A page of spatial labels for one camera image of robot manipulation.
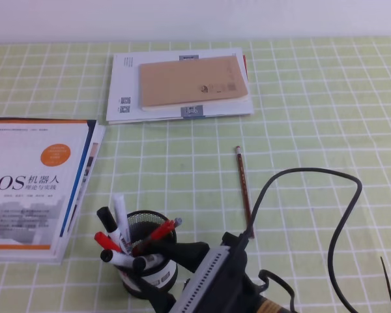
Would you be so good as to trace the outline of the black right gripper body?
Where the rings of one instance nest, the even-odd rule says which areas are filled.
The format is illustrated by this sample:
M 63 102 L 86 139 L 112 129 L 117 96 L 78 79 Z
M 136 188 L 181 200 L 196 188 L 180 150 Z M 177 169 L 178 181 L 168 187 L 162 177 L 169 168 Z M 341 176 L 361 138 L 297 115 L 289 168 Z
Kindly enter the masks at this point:
M 226 233 L 231 240 L 228 258 L 207 290 L 196 312 L 256 312 L 260 306 L 260 288 L 245 273 L 247 254 L 245 248 L 250 238 L 246 231 L 238 237 Z M 203 242 L 169 243 L 154 241 L 147 246 L 156 254 L 161 254 L 183 266 L 193 274 L 212 249 Z M 121 269 L 142 291 L 155 312 L 170 312 L 177 300 L 172 294 L 146 282 L 141 275 L 125 267 Z

